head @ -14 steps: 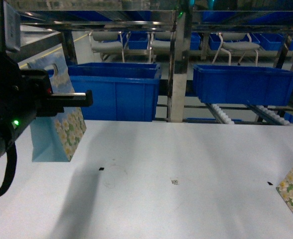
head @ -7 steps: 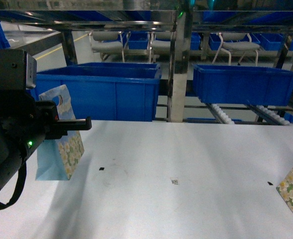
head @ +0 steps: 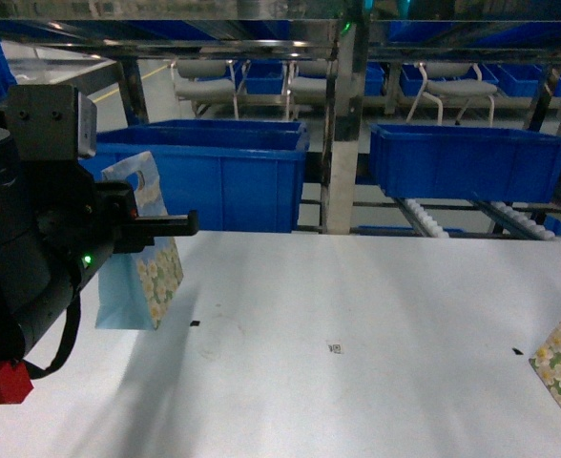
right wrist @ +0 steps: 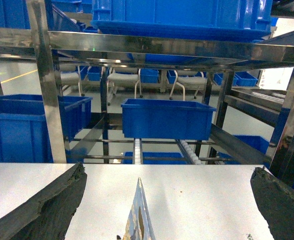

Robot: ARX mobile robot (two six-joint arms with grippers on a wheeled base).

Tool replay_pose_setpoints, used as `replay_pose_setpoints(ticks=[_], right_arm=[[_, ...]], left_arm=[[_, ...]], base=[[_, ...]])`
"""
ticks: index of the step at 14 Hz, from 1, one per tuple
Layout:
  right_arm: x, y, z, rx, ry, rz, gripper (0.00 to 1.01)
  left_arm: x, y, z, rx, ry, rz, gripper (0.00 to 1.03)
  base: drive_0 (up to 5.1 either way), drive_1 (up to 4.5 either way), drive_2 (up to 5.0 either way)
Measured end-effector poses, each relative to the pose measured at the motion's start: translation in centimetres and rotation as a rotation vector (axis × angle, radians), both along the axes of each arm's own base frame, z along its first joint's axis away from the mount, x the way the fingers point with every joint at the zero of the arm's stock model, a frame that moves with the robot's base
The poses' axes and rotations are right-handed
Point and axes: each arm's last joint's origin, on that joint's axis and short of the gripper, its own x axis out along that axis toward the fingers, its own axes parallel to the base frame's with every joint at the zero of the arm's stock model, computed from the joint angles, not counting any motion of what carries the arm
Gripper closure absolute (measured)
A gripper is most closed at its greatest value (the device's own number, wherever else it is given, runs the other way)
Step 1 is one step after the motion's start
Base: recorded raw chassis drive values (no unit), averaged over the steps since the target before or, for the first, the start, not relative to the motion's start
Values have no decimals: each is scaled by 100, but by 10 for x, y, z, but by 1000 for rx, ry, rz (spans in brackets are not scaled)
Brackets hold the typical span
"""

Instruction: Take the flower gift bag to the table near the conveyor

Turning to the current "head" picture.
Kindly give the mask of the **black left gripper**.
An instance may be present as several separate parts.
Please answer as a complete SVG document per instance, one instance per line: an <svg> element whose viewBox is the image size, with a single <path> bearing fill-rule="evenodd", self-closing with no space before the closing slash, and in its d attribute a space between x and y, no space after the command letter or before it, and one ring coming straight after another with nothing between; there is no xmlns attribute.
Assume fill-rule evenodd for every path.
<svg viewBox="0 0 561 458"><path fill-rule="evenodd" d="M180 216L140 217L135 191L126 180L94 184L95 207L79 222L73 258L79 285L86 286L112 254L141 253L154 237L191 237L198 232L198 212Z"/></svg>

